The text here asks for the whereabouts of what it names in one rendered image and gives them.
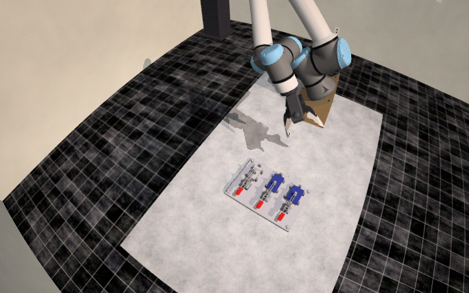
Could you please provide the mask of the grey toggle clamp with red handle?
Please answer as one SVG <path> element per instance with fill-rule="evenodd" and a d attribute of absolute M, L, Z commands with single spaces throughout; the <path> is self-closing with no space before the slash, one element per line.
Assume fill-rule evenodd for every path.
<path fill-rule="evenodd" d="M 295 193 L 293 194 L 293 198 L 296 197 L 296 195 L 297 195 L 297 192 L 295 192 Z M 289 202 L 290 202 L 290 201 L 289 201 Z M 290 210 L 292 209 L 292 207 L 291 207 L 292 204 L 289 206 L 289 204 L 288 204 L 289 202 L 287 202 L 287 203 L 284 204 L 284 206 L 283 206 L 283 208 L 282 208 L 282 210 L 281 210 L 282 213 L 281 213 L 280 216 L 278 217 L 278 220 L 279 220 L 279 221 L 282 220 L 282 218 L 284 217 L 285 213 L 288 214 L 288 213 L 290 212 Z M 289 208 L 287 208 L 287 207 L 285 207 L 285 206 L 287 206 L 287 207 L 289 207 Z M 283 210 L 283 209 L 284 209 L 284 210 Z M 283 212 L 285 212 L 285 213 L 283 213 Z"/>

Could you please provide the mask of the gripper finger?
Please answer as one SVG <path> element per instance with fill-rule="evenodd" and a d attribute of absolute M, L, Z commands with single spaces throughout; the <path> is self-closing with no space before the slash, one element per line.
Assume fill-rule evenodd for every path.
<path fill-rule="evenodd" d="M 323 123 L 321 122 L 320 118 L 315 114 L 314 110 L 310 106 L 304 105 L 304 108 L 307 113 L 307 117 L 313 119 L 319 126 L 323 127 Z"/>
<path fill-rule="evenodd" d="M 290 133 L 290 125 L 292 124 L 291 117 L 289 117 L 288 112 L 286 111 L 284 113 L 284 126 L 285 126 L 285 131 L 286 131 L 286 136 L 287 138 L 289 137 Z"/>

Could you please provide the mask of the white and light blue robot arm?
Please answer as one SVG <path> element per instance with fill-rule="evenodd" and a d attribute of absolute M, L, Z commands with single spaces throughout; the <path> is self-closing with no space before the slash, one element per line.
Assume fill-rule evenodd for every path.
<path fill-rule="evenodd" d="M 294 70 L 310 100 L 327 97 L 336 84 L 326 74 L 349 66 L 351 51 L 345 39 L 330 31 L 314 0 L 289 0 L 313 41 L 313 50 L 303 49 L 300 41 L 292 36 L 273 45 L 267 0 L 249 1 L 254 39 L 254 56 L 250 60 L 253 69 L 261 74 L 267 72 L 277 93 L 297 87 Z M 286 101 L 292 122 L 305 120 L 298 94 L 287 96 Z"/>

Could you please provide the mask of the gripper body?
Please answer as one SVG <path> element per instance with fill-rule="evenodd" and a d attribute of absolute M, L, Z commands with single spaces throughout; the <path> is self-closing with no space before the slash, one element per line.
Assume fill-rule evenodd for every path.
<path fill-rule="evenodd" d="M 286 92 L 286 93 L 281 93 L 280 95 L 281 95 L 281 96 L 292 95 L 292 93 L 296 93 L 297 89 L 298 89 L 298 88 L 296 87 L 295 89 L 293 89 L 293 90 L 291 90 L 291 91 L 289 91 L 289 92 Z M 304 108 L 304 104 L 303 104 L 304 99 L 303 99 L 303 97 L 302 97 L 302 94 L 299 94 L 298 97 L 299 97 L 299 100 L 300 100 L 300 104 L 301 104 L 301 107 L 302 107 L 302 111 L 303 111 L 303 113 L 305 113 L 306 110 L 305 110 L 305 108 Z M 303 101 L 303 102 L 302 102 L 302 101 Z M 305 102 L 304 102 L 304 103 L 305 103 Z M 288 112 L 288 115 L 289 115 L 289 117 L 290 117 L 290 113 L 289 113 L 287 101 L 286 101 L 286 107 L 287 107 L 286 111 Z"/>

